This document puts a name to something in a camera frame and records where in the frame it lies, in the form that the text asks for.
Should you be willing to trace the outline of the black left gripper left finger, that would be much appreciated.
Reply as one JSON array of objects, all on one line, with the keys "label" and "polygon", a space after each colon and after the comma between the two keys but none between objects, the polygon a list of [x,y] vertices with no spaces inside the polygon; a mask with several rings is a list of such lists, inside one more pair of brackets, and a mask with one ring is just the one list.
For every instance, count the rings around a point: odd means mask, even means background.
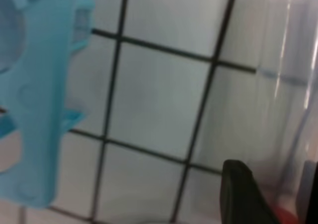
[{"label": "black left gripper left finger", "polygon": [[220,188],[223,224],[279,224],[264,199],[251,170],[239,160],[223,163]]}]

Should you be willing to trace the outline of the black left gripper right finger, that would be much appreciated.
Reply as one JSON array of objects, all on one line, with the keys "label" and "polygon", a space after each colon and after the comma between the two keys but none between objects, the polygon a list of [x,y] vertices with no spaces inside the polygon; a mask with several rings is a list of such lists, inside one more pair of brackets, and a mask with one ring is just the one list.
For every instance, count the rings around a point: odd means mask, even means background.
[{"label": "black left gripper right finger", "polygon": [[307,160],[304,166],[304,224],[318,223],[318,163]]}]

